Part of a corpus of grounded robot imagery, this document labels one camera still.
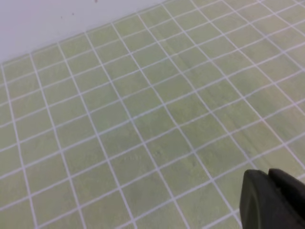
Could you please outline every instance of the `black plastic object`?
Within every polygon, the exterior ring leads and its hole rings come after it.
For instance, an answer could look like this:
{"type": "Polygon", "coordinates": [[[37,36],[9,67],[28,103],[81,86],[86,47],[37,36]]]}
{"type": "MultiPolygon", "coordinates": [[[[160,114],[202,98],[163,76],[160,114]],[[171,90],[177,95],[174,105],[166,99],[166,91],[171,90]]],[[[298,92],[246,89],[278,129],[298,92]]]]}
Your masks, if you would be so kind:
{"type": "Polygon", "coordinates": [[[280,169],[244,173],[243,229],[305,229],[305,185],[280,169]]]}

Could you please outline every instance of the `tile floor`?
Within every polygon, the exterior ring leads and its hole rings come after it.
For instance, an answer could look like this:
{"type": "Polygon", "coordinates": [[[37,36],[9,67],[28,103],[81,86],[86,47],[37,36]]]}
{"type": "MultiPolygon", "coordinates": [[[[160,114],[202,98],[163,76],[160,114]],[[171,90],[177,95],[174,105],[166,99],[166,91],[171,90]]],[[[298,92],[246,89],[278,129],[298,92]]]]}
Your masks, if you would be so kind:
{"type": "Polygon", "coordinates": [[[305,2],[171,0],[1,64],[0,227],[241,228],[305,174],[305,2]]]}

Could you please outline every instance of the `floor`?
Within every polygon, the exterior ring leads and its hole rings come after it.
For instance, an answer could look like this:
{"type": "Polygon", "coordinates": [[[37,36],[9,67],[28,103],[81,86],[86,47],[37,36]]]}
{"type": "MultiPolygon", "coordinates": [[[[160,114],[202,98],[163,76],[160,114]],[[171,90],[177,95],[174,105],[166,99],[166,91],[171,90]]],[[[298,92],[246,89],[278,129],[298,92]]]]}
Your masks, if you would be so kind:
{"type": "Polygon", "coordinates": [[[170,0],[1,64],[4,229],[240,229],[305,177],[305,1],[170,0]]]}

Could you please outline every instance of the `white wall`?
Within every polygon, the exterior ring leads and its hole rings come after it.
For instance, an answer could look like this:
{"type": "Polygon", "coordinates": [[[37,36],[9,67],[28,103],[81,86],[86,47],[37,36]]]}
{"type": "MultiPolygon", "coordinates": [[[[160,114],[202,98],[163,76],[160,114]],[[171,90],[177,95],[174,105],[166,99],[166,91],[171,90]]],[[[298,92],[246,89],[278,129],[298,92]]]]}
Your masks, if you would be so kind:
{"type": "Polygon", "coordinates": [[[0,62],[106,24],[160,0],[0,1],[0,62]]]}

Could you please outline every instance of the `black object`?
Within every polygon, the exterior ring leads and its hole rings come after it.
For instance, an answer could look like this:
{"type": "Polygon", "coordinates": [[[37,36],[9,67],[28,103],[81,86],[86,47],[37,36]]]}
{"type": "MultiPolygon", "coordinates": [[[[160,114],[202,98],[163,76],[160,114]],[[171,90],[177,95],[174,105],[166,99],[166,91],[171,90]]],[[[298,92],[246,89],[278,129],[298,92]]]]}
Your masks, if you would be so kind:
{"type": "Polygon", "coordinates": [[[305,229],[305,185],[280,169],[244,173],[243,229],[305,229]]]}

